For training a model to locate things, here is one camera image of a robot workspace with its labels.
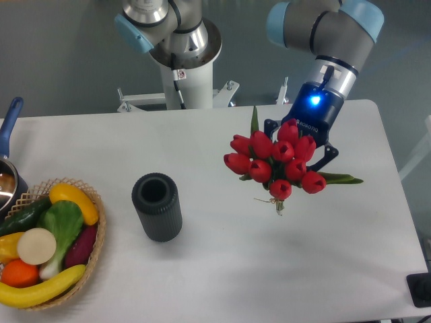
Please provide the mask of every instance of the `orange tomato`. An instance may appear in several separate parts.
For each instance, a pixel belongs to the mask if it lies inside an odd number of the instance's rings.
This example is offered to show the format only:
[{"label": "orange tomato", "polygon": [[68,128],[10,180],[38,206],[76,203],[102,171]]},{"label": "orange tomato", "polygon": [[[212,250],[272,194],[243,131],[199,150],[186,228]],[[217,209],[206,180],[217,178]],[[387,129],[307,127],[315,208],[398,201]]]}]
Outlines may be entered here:
[{"label": "orange tomato", "polygon": [[26,264],[21,259],[12,260],[1,273],[1,282],[16,288],[30,287],[39,281],[37,266]]}]

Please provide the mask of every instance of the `black cylindrical vase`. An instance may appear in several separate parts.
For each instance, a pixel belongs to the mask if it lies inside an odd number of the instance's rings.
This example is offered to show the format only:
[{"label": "black cylindrical vase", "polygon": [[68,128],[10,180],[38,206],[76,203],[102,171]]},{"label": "black cylindrical vase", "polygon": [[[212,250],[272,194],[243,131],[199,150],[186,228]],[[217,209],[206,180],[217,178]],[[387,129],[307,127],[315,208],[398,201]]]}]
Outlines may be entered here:
[{"label": "black cylindrical vase", "polygon": [[183,226],[175,182],[167,175],[151,173],[133,187],[132,201],[147,236],[157,242],[175,238]]}]

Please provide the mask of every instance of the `blue light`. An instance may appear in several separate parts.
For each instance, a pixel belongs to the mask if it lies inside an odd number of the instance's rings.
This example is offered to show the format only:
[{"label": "blue light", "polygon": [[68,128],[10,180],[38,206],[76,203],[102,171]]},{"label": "blue light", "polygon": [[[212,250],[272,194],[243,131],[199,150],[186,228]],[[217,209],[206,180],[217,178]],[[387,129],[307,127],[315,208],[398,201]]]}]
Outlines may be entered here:
[{"label": "blue light", "polygon": [[316,106],[317,104],[319,104],[321,101],[321,97],[320,96],[312,96],[310,98],[310,102],[313,106]]}]

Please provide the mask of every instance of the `purple sweet potato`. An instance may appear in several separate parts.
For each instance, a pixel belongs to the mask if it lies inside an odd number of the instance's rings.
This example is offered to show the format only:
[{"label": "purple sweet potato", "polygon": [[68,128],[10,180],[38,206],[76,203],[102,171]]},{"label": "purple sweet potato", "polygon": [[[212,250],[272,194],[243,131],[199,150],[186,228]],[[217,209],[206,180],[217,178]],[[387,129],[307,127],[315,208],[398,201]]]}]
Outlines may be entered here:
[{"label": "purple sweet potato", "polygon": [[96,241],[97,227],[95,225],[84,228],[76,241],[70,247],[65,257],[65,269],[77,264],[87,264],[93,252]]}]

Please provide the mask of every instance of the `woven basket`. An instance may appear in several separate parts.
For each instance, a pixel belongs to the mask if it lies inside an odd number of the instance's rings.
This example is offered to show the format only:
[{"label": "woven basket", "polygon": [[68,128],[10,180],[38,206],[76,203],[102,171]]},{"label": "woven basket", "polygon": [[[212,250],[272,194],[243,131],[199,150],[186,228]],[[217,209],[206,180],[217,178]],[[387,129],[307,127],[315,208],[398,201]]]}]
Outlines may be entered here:
[{"label": "woven basket", "polygon": [[[56,298],[53,298],[37,306],[32,306],[31,308],[25,308],[25,310],[30,310],[30,311],[45,310],[47,308],[52,308],[54,306],[60,305],[65,301],[67,301],[68,299],[72,298],[72,296],[74,296],[82,288],[82,286],[84,286],[84,284],[92,274],[92,271],[96,266],[99,253],[102,249],[102,245],[105,237],[105,231],[106,231],[106,216],[104,212],[102,199],[100,198],[100,195],[98,195],[97,192],[91,186],[82,182],[81,180],[74,180],[72,178],[63,178],[63,179],[56,178],[54,180],[48,180],[47,182],[42,182],[39,185],[29,188],[28,192],[24,193],[21,196],[21,198],[16,201],[16,204],[12,207],[11,211],[7,214],[7,217],[13,217],[15,213],[23,209],[26,205],[29,205],[30,203],[39,199],[40,197],[48,196],[50,189],[55,184],[61,183],[61,182],[68,183],[80,188],[95,204],[97,211],[99,213],[99,220],[97,223],[98,229],[97,229],[96,242],[94,242],[93,252],[90,256],[90,259],[88,260],[86,271],[83,277],[71,289],[68,289],[66,292],[57,296]],[[3,270],[3,264],[0,263],[0,274],[2,270]]]}]

